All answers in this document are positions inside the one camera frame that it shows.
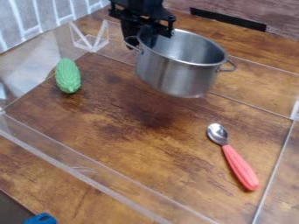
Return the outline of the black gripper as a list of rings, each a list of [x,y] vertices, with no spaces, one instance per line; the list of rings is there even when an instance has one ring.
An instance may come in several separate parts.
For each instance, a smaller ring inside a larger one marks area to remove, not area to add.
[[[143,44],[154,48],[158,33],[167,38],[174,33],[177,16],[165,8],[165,0],[109,0],[109,15],[121,20],[125,41],[129,48],[138,47],[137,35],[141,31]]]

